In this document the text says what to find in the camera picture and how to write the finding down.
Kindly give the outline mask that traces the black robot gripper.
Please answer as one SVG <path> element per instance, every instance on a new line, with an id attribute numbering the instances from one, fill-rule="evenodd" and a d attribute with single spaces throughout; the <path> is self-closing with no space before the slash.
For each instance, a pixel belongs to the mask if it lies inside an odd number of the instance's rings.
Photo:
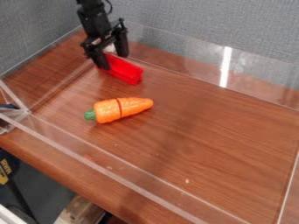
<path id="1" fill-rule="evenodd" d="M 113 7 L 109 0 L 75 0 L 78 4 L 78 21 L 86 33 L 86 38 L 81 43 L 86 56 L 91 59 L 98 68 L 108 70 L 110 68 L 108 58 L 102 52 L 105 43 L 112 42 L 116 48 L 116 54 L 126 57 L 128 41 L 124 19 L 116 21 L 108 20 Z"/>

